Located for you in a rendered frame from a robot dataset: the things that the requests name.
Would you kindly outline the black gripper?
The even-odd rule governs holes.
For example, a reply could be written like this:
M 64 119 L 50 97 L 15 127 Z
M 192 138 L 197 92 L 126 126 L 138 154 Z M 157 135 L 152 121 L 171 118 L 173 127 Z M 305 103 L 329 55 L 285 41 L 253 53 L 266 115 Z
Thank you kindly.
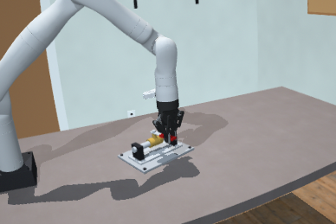
M 157 100 L 156 100 L 157 101 Z M 181 126 L 184 111 L 178 110 L 179 101 L 171 102 L 157 101 L 158 118 L 152 123 L 159 133 L 164 134 L 164 140 L 167 144 L 171 143 L 171 135 L 177 136 L 177 129 Z M 171 129 L 171 130 L 170 130 Z M 171 133 L 171 134 L 170 134 Z

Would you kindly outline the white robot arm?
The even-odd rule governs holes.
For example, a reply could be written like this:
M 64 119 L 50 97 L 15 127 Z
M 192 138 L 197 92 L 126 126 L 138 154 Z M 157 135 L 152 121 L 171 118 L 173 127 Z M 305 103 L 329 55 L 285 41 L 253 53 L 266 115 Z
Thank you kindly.
M 0 60 L 0 170 L 3 172 L 18 170 L 23 166 L 8 90 L 16 78 L 57 37 L 68 20 L 84 7 L 83 5 L 104 16 L 124 34 L 156 56 L 156 90 L 144 92 L 144 99 L 156 98 L 159 102 L 178 99 L 178 51 L 172 39 L 161 35 L 148 22 L 117 0 L 56 0 L 20 33 Z

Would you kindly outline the ball valve with red lever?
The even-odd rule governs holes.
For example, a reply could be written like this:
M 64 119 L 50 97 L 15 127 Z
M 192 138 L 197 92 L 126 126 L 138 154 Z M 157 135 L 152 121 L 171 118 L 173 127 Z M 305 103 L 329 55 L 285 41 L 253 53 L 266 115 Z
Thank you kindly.
M 171 143 L 166 144 L 164 141 L 164 134 L 159 133 L 156 130 L 152 130 L 150 133 L 152 134 L 152 138 L 147 139 L 143 144 L 132 144 L 132 155 L 128 156 L 130 159 L 140 165 L 150 162 L 157 157 L 161 157 L 164 154 L 183 146 L 182 144 L 178 143 L 178 140 L 173 141 L 177 139 L 177 137 L 172 135 Z

